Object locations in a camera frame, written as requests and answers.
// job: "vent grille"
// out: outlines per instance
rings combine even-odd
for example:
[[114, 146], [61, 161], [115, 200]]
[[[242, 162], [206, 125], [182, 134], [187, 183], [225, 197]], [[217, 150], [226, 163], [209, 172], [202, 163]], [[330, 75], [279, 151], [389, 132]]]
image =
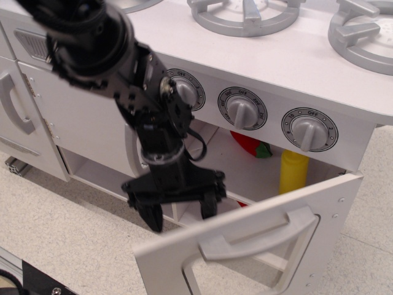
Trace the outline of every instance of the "vent grille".
[[45, 36], [20, 29], [16, 29], [14, 34], [31, 57], [42, 61], [47, 59], [48, 50]]

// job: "toy kitchen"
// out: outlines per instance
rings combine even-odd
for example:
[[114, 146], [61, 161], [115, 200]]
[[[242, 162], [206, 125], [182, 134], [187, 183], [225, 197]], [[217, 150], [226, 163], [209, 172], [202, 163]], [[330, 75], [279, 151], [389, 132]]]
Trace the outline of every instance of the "toy kitchen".
[[[199, 202], [162, 204], [185, 228], [133, 248], [148, 295], [201, 294], [198, 259], [270, 273], [255, 294], [312, 291], [362, 182], [370, 137], [393, 125], [393, 1], [108, 2], [192, 106], [208, 149], [197, 165], [225, 173], [217, 216], [203, 219]], [[0, 0], [0, 38], [0, 150], [10, 167], [27, 163], [128, 201], [122, 184], [149, 166], [114, 101], [51, 73], [45, 30], [13, 0]], [[272, 155], [256, 158], [235, 137]], [[185, 146], [203, 149], [191, 136]], [[286, 151], [308, 165], [305, 186], [283, 192]]]

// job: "hinge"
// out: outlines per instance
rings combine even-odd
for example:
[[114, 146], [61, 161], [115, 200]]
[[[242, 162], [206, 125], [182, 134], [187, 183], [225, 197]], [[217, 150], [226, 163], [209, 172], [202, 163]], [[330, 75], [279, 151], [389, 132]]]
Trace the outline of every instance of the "hinge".
[[27, 83], [27, 85], [28, 85], [28, 87], [30, 89], [30, 92], [31, 92], [32, 96], [36, 97], [36, 94], [34, 93], [34, 90], [33, 90], [32, 86], [31, 86], [30, 81], [27, 78], [26, 74], [23, 74], [23, 76], [25, 77], [26, 83]]

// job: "red object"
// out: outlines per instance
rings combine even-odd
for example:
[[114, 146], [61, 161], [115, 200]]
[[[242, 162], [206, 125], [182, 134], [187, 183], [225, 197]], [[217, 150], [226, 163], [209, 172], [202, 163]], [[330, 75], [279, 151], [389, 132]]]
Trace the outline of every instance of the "red object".
[[239, 203], [240, 207], [245, 207], [245, 206], [247, 206], [247, 204], [245, 204], [245, 203], [242, 203], [242, 202], [239, 202], [239, 201], [237, 201], [237, 202]]
[[257, 156], [257, 148], [260, 146], [259, 140], [233, 131], [231, 131], [231, 134], [243, 149], [252, 154], [254, 157]]

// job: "stove burner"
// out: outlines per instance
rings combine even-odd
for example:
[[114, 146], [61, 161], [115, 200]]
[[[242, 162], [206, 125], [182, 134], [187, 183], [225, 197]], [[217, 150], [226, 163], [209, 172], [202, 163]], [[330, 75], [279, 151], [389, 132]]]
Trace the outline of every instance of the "stove burner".
[[136, 12], [153, 6], [162, 0], [106, 0], [108, 3], [121, 8], [125, 14]]
[[[337, 0], [339, 11], [329, 27], [330, 45], [364, 69], [393, 76], [393, 2]], [[373, 22], [356, 23], [364, 17]]]
[[294, 23], [299, 16], [300, 4], [306, 0], [284, 0], [287, 3], [279, 15], [262, 20], [260, 9], [254, 0], [243, 0], [243, 21], [234, 22], [216, 17], [208, 6], [213, 4], [230, 5], [235, 0], [187, 0], [192, 15], [202, 27], [215, 33], [234, 37], [257, 37], [277, 33]]

